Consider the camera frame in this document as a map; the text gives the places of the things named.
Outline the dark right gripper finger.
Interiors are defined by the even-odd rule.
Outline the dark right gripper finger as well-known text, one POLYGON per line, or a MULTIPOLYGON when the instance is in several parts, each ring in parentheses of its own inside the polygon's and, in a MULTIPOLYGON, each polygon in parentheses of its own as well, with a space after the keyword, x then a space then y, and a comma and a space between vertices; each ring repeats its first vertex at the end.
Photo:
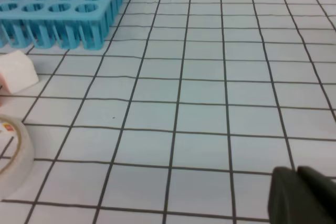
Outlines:
POLYGON ((335 182, 309 166, 272 171, 270 223, 335 223, 335 182))

